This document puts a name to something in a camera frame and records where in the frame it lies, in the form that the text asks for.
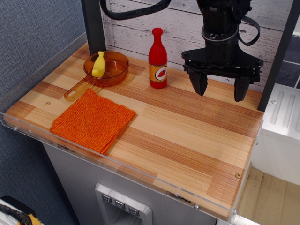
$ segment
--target wooden tabletop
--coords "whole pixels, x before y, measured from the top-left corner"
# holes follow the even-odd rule
[[[233,210],[241,185],[237,174],[245,173],[262,121],[263,113],[256,110],[262,94],[249,90],[245,100],[236,103],[233,86],[209,80],[201,97],[186,72],[171,68],[168,86],[154,89],[149,86],[148,63],[129,57],[123,82],[92,87],[137,112],[107,153],[129,167],[120,166],[49,132],[53,121],[72,104],[63,95],[86,76],[83,63],[88,57],[85,44],[7,111],[7,123],[82,157],[110,164],[169,195],[180,194],[180,201],[199,204],[218,218],[228,218],[227,209]]]

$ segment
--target orange cloth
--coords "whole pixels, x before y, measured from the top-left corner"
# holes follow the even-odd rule
[[[54,122],[50,131],[105,155],[136,112],[88,89]]]

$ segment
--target pan handle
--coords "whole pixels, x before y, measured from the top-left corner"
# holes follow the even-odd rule
[[[64,97],[68,102],[74,102],[79,96],[81,96],[87,89],[92,86],[92,83],[89,81],[86,81],[85,78],[83,78],[80,82],[78,82],[74,87],[72,87],[70,90],[68,90]]]

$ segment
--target button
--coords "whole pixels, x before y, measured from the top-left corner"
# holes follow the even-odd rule
[[[115,203],[116,203],[116,206],[119,208],[119,209],[122,209],[122,210],[125,210],[125,204],[124,203],[121,203],[117,200],[115,200]]]
[[[102,198],[105,202],[112,203],[112,199],[109,196],[102,194]]]
[[[129,212],[130,212],[132,215],[135,215],[135,216],[137,216],[137,217],[140,216],[140,212],[139,212],[138,210],[134,209],[134,208],[129,207]]]

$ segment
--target red bottle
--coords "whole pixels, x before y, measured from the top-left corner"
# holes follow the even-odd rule
[[[149,79],[150,85],[153,88],[164,88],[167,85],[167,62],[168,56],[161,36],[163,29],[154,28],[152,34],[154,35],[154,42],[149,51]]]

